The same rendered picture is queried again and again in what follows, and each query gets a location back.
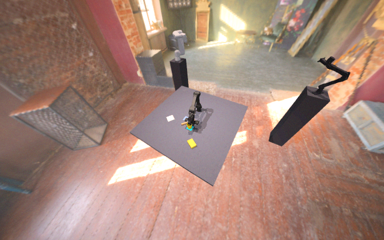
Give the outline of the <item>yellow rectangular block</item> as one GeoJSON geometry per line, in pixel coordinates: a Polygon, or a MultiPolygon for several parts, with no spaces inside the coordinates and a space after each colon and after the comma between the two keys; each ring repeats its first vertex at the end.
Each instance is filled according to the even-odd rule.
{"type": "Polygon", "coordinates": [[[191,138],[187,141],[187,143],[189,144],[189,146],[191,147],[191,149],[193,149],[194,147],[196,147],[196,143],[194,142],[194,140],[191,138]]]}

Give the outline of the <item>white flat square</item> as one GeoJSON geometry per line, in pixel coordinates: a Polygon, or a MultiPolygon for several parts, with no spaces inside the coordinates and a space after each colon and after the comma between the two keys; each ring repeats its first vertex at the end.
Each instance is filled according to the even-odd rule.
{"type": "Polygon", "coordinates": [[[173,121],[173,120],[174,120],[174,117],[173,117],[173,115],[170,115],[170,116],[168,116],[168,117],[166,117],[166,118],[167,118],[168,122],[170,122],[170,121],[173,121]]]}

